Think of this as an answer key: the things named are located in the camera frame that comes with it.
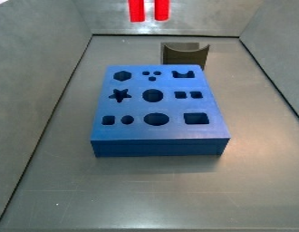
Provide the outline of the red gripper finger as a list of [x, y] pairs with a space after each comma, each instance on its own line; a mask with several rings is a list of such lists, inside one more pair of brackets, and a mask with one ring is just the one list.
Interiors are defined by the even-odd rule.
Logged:
[[169, 0], [155, 0], [155, 19], [165, 21], [169, 18]]
[[128, 0], [129, 18], [133, 23], [145, 21], [144, 0]]

